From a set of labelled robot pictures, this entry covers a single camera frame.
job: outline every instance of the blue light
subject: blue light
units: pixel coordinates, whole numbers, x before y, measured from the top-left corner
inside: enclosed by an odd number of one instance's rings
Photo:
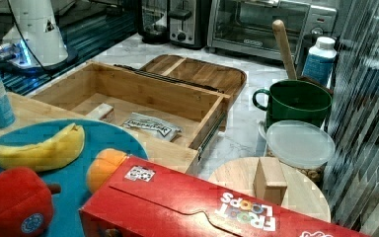
[[[33,82],[33,85],[32,85],[33,88],[37,88],[39,86],[39,80],[37,78],[33,78],[32,82]]]
[[[23,50],[23,54],[26,57],[26,61],[29,65],[32,64],[32,61],[30,60],[29,51],[27,50],[26,44],[23,40],[21,40],[21,49]]]

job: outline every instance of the box flap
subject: box flap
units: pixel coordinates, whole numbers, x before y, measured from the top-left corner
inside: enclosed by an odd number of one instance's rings
[[[133,157],[117,169],[107,186],[180,215],[203,213],[216,229],[234,235],[305,237],[322,232],[325,235],[318,236],[361,236]]]

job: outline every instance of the wooden lid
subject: wooden lid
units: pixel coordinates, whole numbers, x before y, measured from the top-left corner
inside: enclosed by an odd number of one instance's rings
[[[209,86],[236,98],[246,83],[244,71],[178,55],[160,55],[140,70]]]

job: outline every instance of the logo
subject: logo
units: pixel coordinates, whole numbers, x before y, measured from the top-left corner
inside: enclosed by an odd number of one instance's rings
[[[45,31],[51,32],[54,30],[54,25],[51,23],[51,20],[47,20],[47,25],[45,25]]]
[[[21,231],[26,234],[35,232],[42,225],[44,217],[40,213],[32,214],[30,217],[23,221]]]
[[[134,166],[130,171],[125,175],[125,178],[131,181],[142,180],[149,182],[152,177],[155,175],[155,171],[146,169],[141,166]]]
[[[318,232],[315,232],[315,233],[309,233],[307,231],[304,231],[303,233],[301,233],[301,236],[300,237],[334,237],[332,235],[327,235],[325,234],[324,232],[322,231],[318,231]]]
[[[243,39],[244,43],[251,44],[254,46],[262,47],[263,43],[261,41],[251,40],[251,39]]]
[[[215,213],[223,218],[235,219],[243,224],[262,229],[275,231],[275,217],[272,216],[272,206],[234,198],[230,193],[224,193],[220,199],[222,204]]]

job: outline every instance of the blue plate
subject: blue plate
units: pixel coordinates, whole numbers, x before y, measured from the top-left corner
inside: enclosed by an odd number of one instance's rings
[[[85,129],[85,146],[80,156],[62,169],[38,173],[46,183],[61,186],[61,193],[53,195],[54,215],[48,229],[42,234],[45,237],[84,236],[78,209],[91,196],[86,186],[86,173],[101,150],[113,148],[147,160],[143,147],[129,133],[117,126],[94,120],[62,119],[38,123],[1,136],[0,145],[39,143],[72,122]]]

